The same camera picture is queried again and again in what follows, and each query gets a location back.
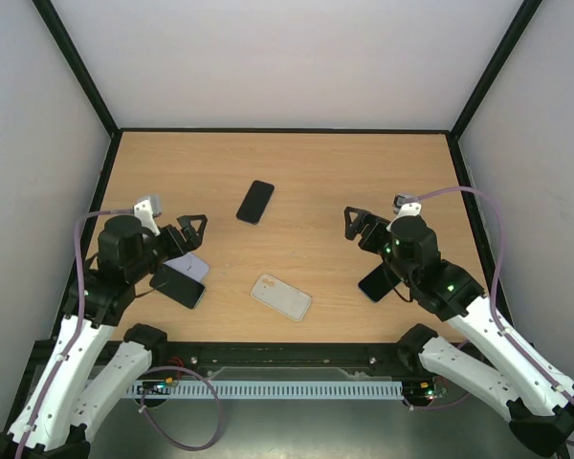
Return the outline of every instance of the white backdrop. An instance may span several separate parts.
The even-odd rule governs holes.
[[[520,0],[54,0],[119,127],[450,129]]]
[[[33,3],[0,0],[0,431],[50,336],[107,146]]]
[[[574,0],[542,2],[461,145],[503,213],[516,325],[574,378]]]

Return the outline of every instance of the wooden table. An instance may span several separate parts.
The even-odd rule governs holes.
[[[257,226],[235,218],[253,180],[276,187]],[[196,310],[147,295],[129,307],[113,338],[142,322],[180,341],[394,342],[421,322],[459,339],[414,303],[387,295],[374,304],[359,291],[358,282],[380,259],[344,238],[342,215],[352,206],[390,219],[396,193],[455,185],[441,135],[124,133],[102,208],[132,207],[157,193],[160,225],[205,213],[209,224],[196,254],[210,272]],[[459,193],[426,201],[423,216],[443,256],[484,285]],[[90,253],[102,227],[100,221]],[[263,273],[313,298],[302,321],[251,298]],[[146,281],[137,287],[146,289]]]

